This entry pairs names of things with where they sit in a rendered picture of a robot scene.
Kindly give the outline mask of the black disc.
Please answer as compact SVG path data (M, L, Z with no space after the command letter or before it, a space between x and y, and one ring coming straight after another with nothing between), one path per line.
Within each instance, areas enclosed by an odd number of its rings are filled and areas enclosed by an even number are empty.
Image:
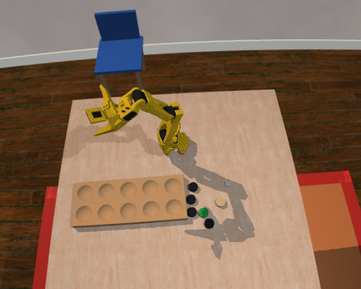
M186 201L188 204L194 204L196 202L196 197L194 195L188 195Z
M197 214L196 208L194 208L194 207L188 208L187 214L188 214L189 217L194 217L194 216L196 216L196 214Z
M204 226L208 229L211 229L214 226L214 221L210 218L206 219L204 222Z
M188 189L189 189L191 192L195 192L195 191L198 189L197 183L191 182L191 183L188 185Z

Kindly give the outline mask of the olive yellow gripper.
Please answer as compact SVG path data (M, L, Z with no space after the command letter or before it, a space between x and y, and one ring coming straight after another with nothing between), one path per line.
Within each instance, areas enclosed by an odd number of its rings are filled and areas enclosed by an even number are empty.
M109 124L94 133L94 136L117 131L127 124L127 122L122 120L118 115L118 105L112 101L109 92L102 85L100 89L104 98L104 102L102 103L103 110L101 110L100 107L95 107L86 109L85 113L91 124L107 120Z

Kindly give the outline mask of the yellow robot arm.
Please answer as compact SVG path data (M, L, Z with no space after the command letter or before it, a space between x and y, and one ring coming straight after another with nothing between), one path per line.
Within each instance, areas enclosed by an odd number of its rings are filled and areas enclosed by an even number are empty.
M152 97L147 91L140 91L138 87L134 87L119 100L118 115L125 122L129 122L138 115L139 110L162 119L157 139L163 153L168 156L171 150L177 148L181 155L184 155L190 141L186 137L186 132L179 130L179 122L184 115L179 103L174 102L168 106L167 103Z

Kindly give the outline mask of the green disc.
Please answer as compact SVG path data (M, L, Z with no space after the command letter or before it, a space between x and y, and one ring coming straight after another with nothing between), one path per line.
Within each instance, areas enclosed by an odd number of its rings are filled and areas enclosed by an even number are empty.
M199 210L199 216L202 218L205 218L208 216L208 209L207 208L201 208Z

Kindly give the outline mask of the beige disc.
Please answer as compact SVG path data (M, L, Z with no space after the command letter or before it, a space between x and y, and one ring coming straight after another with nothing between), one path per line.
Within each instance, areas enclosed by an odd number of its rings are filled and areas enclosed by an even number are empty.
M217 199L216 199L216 205L218 206L218 207L223 207L224 205L225 205L225 203L226 203L226 201L225 201L225 199L224 198L222 198L222 197L218 197Z

